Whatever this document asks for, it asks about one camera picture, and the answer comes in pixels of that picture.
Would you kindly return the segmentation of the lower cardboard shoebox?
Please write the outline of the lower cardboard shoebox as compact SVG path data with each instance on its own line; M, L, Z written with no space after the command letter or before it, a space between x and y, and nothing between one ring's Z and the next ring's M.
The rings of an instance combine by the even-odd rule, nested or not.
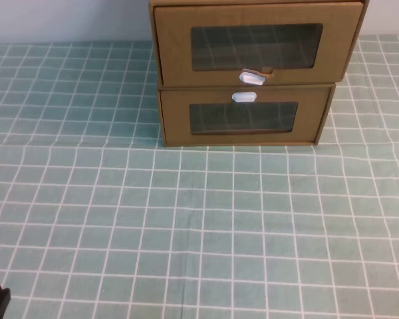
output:
M158 105L166 146L313 145L319 142L333 84L161 88ZM255 92L236 103L236 92Z

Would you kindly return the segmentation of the cardboard shoebox drawer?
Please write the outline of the cardboard shoebox drawer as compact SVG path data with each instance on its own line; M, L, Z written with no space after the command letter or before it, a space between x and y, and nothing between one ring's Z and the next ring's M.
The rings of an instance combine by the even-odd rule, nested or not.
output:
M367 1L151 1L165 88L331 84L343 79Z

